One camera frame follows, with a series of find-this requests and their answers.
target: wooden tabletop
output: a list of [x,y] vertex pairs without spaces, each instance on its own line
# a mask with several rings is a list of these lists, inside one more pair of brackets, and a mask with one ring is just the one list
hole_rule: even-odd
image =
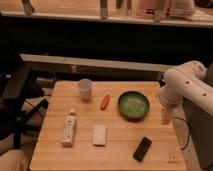
[[[47,170],[166,170],[183,171],[185,162],[172,124],[161,124],[157,82],[93,82],[92,99],[80,98],[77,82],[57,82],[30,164],[31,171]],[[119,96],[129,90],[143,93],[150,101],[150,111],[139,122],[123,118],[117,106]],[[100,110],[103,97],[109,94],[106,110]],[[60,139],[65,117],[76,110],[77,128],[74,146],[63,148]],[[92,144],[93,127],[107,127],[107,144]],[[152,145],[142,162],[132,155],[144,137]]]

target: black cable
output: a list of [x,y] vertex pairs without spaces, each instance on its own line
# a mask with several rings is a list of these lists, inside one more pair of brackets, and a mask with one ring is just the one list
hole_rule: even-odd
[[53,75],[53,79],[56,82],[58,80],[56,73],[55,72],[51,72],[51,74]]
[[189,145],[189,139],[190,139],[190,134],[191,134],[191,131],[190,131],[190,124],[183,118],[179,118],[179,117],[173,117],[174,119],[179,119],[183,122],[185,122],[187,124],[187,127],[188,127],[188,136],[187,136],[187,141],[186,141],[186,144],[181,148],[181,150],[185,150],[187,148],[187,146]]
[[[32,108],[35,107],[32,103],[28,102],[27,100],[25,100],[25,102],[26,102],[27,104],[29,104]],[[40,115],[42,118],[44,118],[44,115],[43,115],[41,112],[39,112],[39,111],[37,111],[37,112],[39,113],[39,115]]]

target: cup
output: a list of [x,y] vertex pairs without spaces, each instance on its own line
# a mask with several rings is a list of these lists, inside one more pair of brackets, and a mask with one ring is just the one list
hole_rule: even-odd
[[89,79],[81,79],[78,82],[78,89],[82,100],[89,101],[92,96],[92,81]]

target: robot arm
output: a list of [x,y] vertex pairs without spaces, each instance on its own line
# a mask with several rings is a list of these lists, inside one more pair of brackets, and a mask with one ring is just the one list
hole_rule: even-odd
[[168,69],[164,74],[166,84],[159,94],[161,105],[171,110],[185,97],[213,116],[213,88],[202,81],[205,75],[206,69],[198,61]]

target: carrot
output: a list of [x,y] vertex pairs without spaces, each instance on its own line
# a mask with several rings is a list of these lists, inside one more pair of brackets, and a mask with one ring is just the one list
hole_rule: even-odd
[[102,102],[101,102],[101,110],[105,110],[105,109],[106,109],[106,107],[107,107],[107,105],[108,105],[108,103],[109,103],[109,99],[110,99],[110,96],[109,96],[109,95],[106,95],[106,96],[104,97],[104,99],[103,99]]

